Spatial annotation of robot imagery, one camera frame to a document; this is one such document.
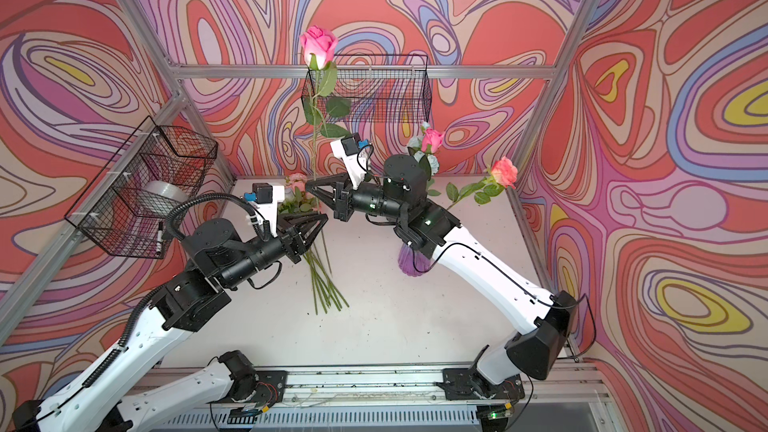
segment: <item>swirly colorful backdrop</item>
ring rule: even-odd
[[[768,0],[602,0],[521,197],[631,430],[768,430]]]
[[[115,0],[3,0],[0,67],[2,296],[169,95]],[[213,170],[206,190],[221,182]],[[198,208],[187,226],[215,208]],[[148,261],[83,242],[0,348],[0,430],[18,404],[58,390],[95,360],[139,298],[183,262],[177,246]]]
[[[581,0],[139,0],[173,62],[301,63],[299,35],[330,29],[340,53],[425,53],[439,65],[552,64]],[[300,80],[188,80],[236,175],[309,171]],[[541,80],[433,81],[432,123],[447,130],[442,172],[483,172],[510,156]],[[414,124],[345,124],[406,150]],[[320,148],[319,172],[341,163]]]

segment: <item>purple glass vase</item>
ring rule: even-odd
[[[413,267],[414,253],[416,254],[416,268]],[[432,265],[432,261],[425,257],[424,254],[421,254],[420,252],[414,252],[412,248],[405,244],[400,247],[400,255],[397,257],[397,263],[400,266],[400,270],[402,270],[405,275],[409,275],[411,277],[424,275],[429,266]]]

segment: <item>white flower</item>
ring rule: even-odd
[[[422,148],[422,138],[413,136],[410,140],[408,140],[408,147],[412,147],[414,149],[421,149]]]
[[[437,171],[440,170],[440,162],[437,160],[437,157],[435,157],[433,154],[425,154],[421,150],[413,154],[413,158],[415,158],[417,162],[420,161],[424,156],[427,156],[429,167],[432,168],[432,174],[435,175]]]
[[[427,160],[429,160],[429,166],[432,168],[432,175],[434,176],[440,170],[440,162],[438,162],[437,157],[433,154],[428,154]]]

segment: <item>black mounting plate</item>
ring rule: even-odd
[[[446,385],[447,400],[477,400],[479,397],[472,391],[472,383],[469,380],[469,369],[443,369],[442,382]],[[515,375],[495,386],[493,400],[508,400],[515,404],[518,400],[525,398],[523,383],[520,375]]]
[[[277,399],[274,399],[274,403],[278,404],[279,402],[283,401],[283,395],[285,394],[286,389],[286,379],[288,377],[288,372],[285,370],[256,370],[256,373],[259,376],[259,382],[264,382],[264,384],[269,384],[272,387],[267,387],[265,385],[259,385],[256,388],[256,392],[254,396],[248,400],[248,404],[266,404],[267,401],[271,403],[270,398],[274,398],[274,392],[272,391],[272,388],[274,388],[277,391]],[[232,399],[223,399],[218,400],[214,402],[215,404],[232,404],[234,400]]]

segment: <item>wire mesh basket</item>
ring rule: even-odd
[[[134,131],[143,143],[123,170],[108,172],[117,177],[95,205],[87,212],[72,212],[98,178],[64,217],[110,255],[164,257],[170,245],[162,239],[165,216],[197,195],[216,159],[215,140],[184,127],[152,123],[149,132],[139,132],[141,126]]]
[[[317,106],[328,122],[421,123],[432,111],[432,84],[426,54],[337,54],[336,87]],[[322,72],[310,70],[304,79],[302,103],[315,95]],[[350,114],[338,119],[326,113],[329,100],[350,101]]]

